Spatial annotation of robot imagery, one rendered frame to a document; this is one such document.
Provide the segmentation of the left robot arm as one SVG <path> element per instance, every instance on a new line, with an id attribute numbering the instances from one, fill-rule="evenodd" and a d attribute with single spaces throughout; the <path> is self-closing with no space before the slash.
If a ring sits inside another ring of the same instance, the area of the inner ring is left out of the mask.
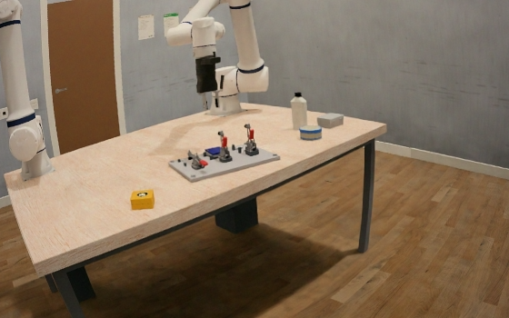
<path id="1" fill-rule="evenodd" d="M 268 67 L 264 67 L 259 56 L 249 1 L 252 0 L 198 0 L 178 27 L 167 32 L 166 40 L 171 46 L 193 44 L 193 49 L 215 46 L 215 40 L 225 34 L 225 27 L 207 15 L 219 4 L 229 4 L 239 63 L 236 69 L 232 66 L 216 70 L 220 108 L 215 108 L 215 93 L 212 93 L 212 115 L 240 113 L 242 106 L 237 93 L 263 92 L 268 87 Z"/>

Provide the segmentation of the grey toggle clamp with red handle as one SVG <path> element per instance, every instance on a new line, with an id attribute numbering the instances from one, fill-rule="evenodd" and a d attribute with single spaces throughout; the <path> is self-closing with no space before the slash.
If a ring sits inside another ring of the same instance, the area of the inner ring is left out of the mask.
<path id="1" fill-rule="evenodd" d="M 248 138 L 248 141 L 246 141 L 247 148 L 245 149 L 245 154 L 250 155 L 250 156 L 259 154 L 259 149 L 256 147 L 256 143 L 255 143 L 255 139 L 254 139 L 255 130 L 254 129 L 251 130 L 252 127 L 250 124 L 245 124 L 244 128 L 247 129 L 247 138 Z M 248 132 L 248 129 L 250 132 Z M 254 139 L 254 141 L 253 141 L 253 139 Z M 250 140 L 250 142 L 249 142 L 249 140 Z"/>
<path id="2" fill-rule="evenodd" d="M 196 154 L 192 154 L 191 151 L 188 150 L 187 155 L 188 155 L 188 160 L 192 160 L 193 159 L 192 168 L 194 168 L 195 170 L 203 169 L 203 168 L 205 168 L 205 166 L 208 165 L 208 163 L 206 161 L 204 161 L 201 158 L 199 158 L 197 153 Z M 196 155 L 196 157 L 195 157 L 195 155 Z"/>

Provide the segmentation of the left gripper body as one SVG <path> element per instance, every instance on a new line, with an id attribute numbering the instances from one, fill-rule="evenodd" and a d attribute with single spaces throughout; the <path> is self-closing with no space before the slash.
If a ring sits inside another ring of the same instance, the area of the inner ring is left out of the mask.
<path id="1" fill-rule="evenodd" d="M 215 53 L 215 46 L 194 49 L 194 57 L 197 58 L 195 59 L 196 92 L 199 94 L 218 90 L 218 84 L 215 79 L 215 64 L 221 63 L 221 57 L 216 57 Z"/>

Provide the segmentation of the white plastic bottle with black cap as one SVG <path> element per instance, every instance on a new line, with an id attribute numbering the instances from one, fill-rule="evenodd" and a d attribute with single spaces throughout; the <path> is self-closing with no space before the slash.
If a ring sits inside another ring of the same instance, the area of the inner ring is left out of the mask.
<path id="1" fill-rule="evenodd" d="M 291 101 L 293 130 L 299 130 L 299 127 L 308 125 L 306 101 L 302 93 L 294 93 L 295 98 Z"/>

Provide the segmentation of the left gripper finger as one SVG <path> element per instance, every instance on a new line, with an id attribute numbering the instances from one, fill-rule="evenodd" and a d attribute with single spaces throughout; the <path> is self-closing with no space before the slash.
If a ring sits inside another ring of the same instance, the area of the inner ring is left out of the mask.
<path id="1" fill-rule="evenodd" d="M 220 107 L 220 104 L 219 104 L 219 93 L 220 93 L 220 91 L 216 90 L 216 91 L 212 91 L 212 93 L 215 93 L 215 107 L 219 108 Z"/>
<path id="2" fill-rule="evenodd" d="M 204 108 L 204 110 L 207 110 L 206 93 L 202 93 L 202 94 L 199 94 L 199 95 L 201 95 L 203 97 L 203 108 Z"/>

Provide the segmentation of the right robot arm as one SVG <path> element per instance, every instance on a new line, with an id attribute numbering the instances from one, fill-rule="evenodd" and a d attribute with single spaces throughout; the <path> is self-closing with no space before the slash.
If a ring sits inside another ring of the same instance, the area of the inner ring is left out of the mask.
<path id="1" fill-rule="evenodd" d="M 22 161 L 22 176 L 33 178 L 48 173 L 53 166 L 45 150 L 41 116 L 35 115 L 29 101 L 22 13 L 18 0 L 0 0 L 0 63 L 8 110 L 9 149 L 15 159 Z"/>

